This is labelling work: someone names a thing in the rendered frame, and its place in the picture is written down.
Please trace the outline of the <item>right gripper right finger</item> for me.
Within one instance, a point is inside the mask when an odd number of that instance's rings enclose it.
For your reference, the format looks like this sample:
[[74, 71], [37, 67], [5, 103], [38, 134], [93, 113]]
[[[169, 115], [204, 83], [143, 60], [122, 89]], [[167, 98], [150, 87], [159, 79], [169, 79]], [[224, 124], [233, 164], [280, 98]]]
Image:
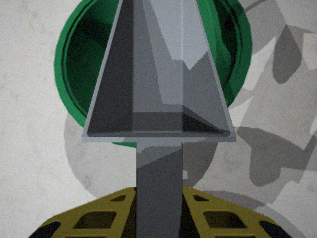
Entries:
[[183, 188], [183, 238], [271, 238], [271, 218], [191, 187]]

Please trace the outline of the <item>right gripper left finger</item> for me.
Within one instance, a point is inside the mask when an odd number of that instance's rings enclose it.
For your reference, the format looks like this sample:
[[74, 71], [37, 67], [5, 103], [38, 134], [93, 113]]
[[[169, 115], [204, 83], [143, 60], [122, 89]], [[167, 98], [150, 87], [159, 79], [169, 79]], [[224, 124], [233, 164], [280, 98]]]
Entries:
[[61, 225], [51, 238], [136, 238], [136, 188], [127, 187], [46, 220]]

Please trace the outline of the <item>green bowl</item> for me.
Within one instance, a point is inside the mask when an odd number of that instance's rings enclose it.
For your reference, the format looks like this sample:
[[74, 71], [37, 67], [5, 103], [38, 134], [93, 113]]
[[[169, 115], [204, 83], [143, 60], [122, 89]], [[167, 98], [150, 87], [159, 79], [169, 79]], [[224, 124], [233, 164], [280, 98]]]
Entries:
[[[54, 58], [57, 90], [84, 128], [119, 0], [82, 0], [67, 19]], [[252, 55], [251, 28], [238, 0], [197, 0], [227, 107], [242, 88]]]

